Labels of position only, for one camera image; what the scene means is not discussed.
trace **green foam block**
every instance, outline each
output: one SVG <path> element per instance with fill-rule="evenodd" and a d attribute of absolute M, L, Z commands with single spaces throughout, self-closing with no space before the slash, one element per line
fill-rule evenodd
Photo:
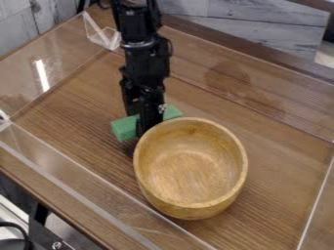
<path fill-rule="evenodd" d="M 183 113 L 177 110 L 177 108 L 172 105 L 168 105 L 162 120 L 166 121 L 181 116 Z M 137 119 L 138 116 L 133 115 L 110 122 L 112 133 L 114 134 L 118 142 L 126 141 L 136 136 Z"/>

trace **wooden bowl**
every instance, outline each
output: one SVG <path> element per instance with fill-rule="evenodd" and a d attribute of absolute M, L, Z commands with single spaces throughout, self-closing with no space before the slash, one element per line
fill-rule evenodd
<path fill-rule="evenodd" d="M 138 187 L 153 207 L 184 220 L 209 218 L 235 201 L 248 159 L 233 134 L 199 118 L 150 128 L 134 151 Z"/>

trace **wooden table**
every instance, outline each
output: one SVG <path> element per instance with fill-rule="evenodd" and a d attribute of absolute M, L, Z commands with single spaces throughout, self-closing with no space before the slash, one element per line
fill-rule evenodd
<path fill-rule="evenodd" d="M 113 26 L 108 12 L 89 12 L 98 25 Z M 109 122 L 125 115 L 124 58 L 76 40 L 80 18 L 28 47 L 38 53 L 57 41 L 61 70 L 72 72 L 11 116 L 10 131 L 1 133 L 1 172 L 106 249 L 293 249 L 301 241 L 304 249 L 332 249 L 334 206 L 324 194 L 334 185 L 323 180 L 334 180 L 334 71 L 184 21 L 164 22 L 170 27 L 161 33 L 174 45 L 166 102 L 185 116 L 225 126 L 248 153 L 249 176 L 232 207 L 204 221 L 172 220 L 188 235 L 129 199 L 149 206 L 132 169 L 136 140 L 120 144 L 109 133 Z M 78 56 L 84 64 L 73 71 Z M 22 81 L 6 76 L 17 58 L 6 60 L 1 77 Z M 10 100 L 11 113 L 29 103 L 25 97 Z"/>

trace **green block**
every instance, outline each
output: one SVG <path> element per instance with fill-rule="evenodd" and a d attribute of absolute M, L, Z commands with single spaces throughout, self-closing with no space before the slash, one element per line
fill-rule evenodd
<path fill-rule="evenodd" d="M 162 120 L 170 120 L 177 117 L 181 117 L 183 113 L 172 105 L 166 106 Z M 110 122 L 112 133 L 114 134 L 118 142 L 126 141 L 136 136 L 136 124 L 138 116 L 128 116 L 113 122 Z"/>

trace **bowl rim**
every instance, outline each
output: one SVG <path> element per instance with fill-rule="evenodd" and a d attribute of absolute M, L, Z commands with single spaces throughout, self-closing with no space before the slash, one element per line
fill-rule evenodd
<path fill-rule="evenodd" d="M 212 126 L 215 126 L 219 130 L 221 130 L 233 140 L 233 142 L 236 143 L 236 146 L 240 150 L 240 154 L 241 154 L 241 160 L 243 160 L 243 165 L 241 165 L 241 174 L 240 177 L 235 183 L 235 185 L 232 186 L 232 188 L 229 189 L 229 191 L 227 193 L 224 193 L 221 196 L 219 196 L 217 198 L 209 200 L 209 201 L 204 201 L 204 202 L 195 202 L 195 203 L 185 203 L 185 202 L 176 202 L 174 200 L 162 197 L 161 195 L 158 195 L 156 193 L 156 191 L 149 188 L 145 184 L 145 182 L 142 181 L 141 177 L 140 177 L 140 173 L 138 173 L 138 152 L 141 149 L 141 145 L 145 142 L 145 138 L 156 131 L 160 129 L 160 127 L 165 126 L 165 124 L 168 123 L 173 123 L 173 122 L 178 122 L 178 121 L 197 121 L 197 122 L 203 122 L 207 123 Z M 138 143 L 136 145 L 136 149 L 134 149 L 134 154 L 133 154 L 133 166 L 134 166 L 134 173 L 136 173 L 136 178 L 137 178 L 137 182 L 138 185 L 144 187 L 145 190 L 148 190 L 149 194 L 158 199 L 160 201 L 162 201 L 164 203 L 168 203 L 169 205 L 181 207 L 181 208 L 207 208 L 207 207 L 212 207 L 220 203 L 223 203 L 224 201 L 227 201 L 231 197 L 235 196 L 235 194 L 240 191 L 244 182 L 245 182 L 245 177 L 247 177 L 247 173 L 248 173 L 248 157 L 247 157 L 247 153 L 245 153 L 245 149 L 244 146 L 240 142 L 240 140 L 236 138 L 236 136 L 233 135 L 233 133 L 224 127 L 221 126 L 219 123 L 207 120 L 204 118 L 196 118 L 196 117 L 181 117 L 181 118 L 176 118 L 168 121 L 162 121 L 161 123 L 158 123 L 156 126 L 153 126 L 141 136 L 141 138 L 138 139 Z"/>

